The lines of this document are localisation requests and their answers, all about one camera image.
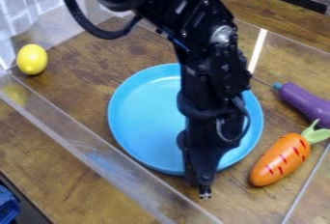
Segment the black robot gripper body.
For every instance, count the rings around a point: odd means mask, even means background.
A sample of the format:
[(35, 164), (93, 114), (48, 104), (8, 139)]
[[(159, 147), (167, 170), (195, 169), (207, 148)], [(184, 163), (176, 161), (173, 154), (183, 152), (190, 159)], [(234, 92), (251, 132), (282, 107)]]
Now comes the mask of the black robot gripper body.
[(250, 89), (251, 73), (238, 50), (236, 29), (219, 27), (208, 39), (203, 56), (180, 54), (180, 91), (176, 105), (186, 127), (176, 142), (183, 153), (184, 175), (199, 188), (199, 197), (211, 197), (218, 164), (239, 146), (251, 117), (242, 93)]

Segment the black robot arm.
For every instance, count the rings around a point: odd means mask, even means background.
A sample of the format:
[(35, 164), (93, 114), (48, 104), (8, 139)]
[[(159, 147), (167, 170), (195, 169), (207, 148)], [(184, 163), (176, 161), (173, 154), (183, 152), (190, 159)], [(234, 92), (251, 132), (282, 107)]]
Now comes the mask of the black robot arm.
[(242, 93), (251, 73), (238, 49), (238, 27), (220, 0), (97, 0), (132, 11), (167, 34), (180, 65), (176, 104), (186, 128), (176, 138), (186, 179), (211, 197), (218, 163), (250, 127)]

